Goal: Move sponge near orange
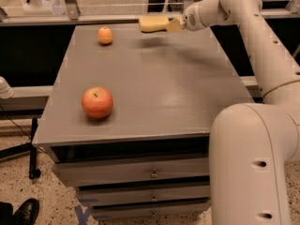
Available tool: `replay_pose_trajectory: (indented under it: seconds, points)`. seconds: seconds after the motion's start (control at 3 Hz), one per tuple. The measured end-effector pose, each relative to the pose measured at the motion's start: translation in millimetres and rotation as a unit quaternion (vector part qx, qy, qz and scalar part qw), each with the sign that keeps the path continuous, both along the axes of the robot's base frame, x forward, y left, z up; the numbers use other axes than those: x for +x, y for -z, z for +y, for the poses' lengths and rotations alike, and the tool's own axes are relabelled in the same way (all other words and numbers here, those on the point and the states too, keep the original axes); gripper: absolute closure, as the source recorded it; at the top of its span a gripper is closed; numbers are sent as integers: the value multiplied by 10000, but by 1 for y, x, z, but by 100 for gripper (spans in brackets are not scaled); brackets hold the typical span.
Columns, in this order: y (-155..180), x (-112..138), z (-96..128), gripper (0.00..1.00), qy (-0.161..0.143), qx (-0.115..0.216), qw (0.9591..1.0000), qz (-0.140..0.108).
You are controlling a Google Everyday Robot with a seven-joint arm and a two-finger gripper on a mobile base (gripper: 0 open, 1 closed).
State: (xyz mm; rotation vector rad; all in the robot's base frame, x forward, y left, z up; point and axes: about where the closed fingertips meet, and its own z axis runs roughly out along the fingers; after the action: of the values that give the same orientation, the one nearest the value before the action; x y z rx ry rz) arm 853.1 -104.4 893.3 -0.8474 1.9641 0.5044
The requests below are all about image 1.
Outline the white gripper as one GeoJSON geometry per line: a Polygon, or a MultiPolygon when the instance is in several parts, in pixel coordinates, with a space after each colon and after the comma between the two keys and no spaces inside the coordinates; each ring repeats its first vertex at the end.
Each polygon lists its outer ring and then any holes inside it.
{"type": "Polygon", "coordinates": [[[200,4],[195,3],[187,7],[183,13],[183,18],[177,17],[166,24],[167,32],[180,32],[185,27],[189,31],[198,31],[204,29],[200,16],[200,4]]]}

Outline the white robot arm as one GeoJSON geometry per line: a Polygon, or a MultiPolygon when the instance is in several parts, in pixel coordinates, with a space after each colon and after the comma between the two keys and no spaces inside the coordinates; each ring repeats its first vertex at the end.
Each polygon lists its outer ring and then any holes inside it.
{"type": "Polygon", "coordinates": [[[299,66],[261,14],[262,0],[203,0],[171,28],[237,24],[263,102],[235,104],[209,139],[213,225],[291,225],[284,164],[299,157],[299,66]]]}

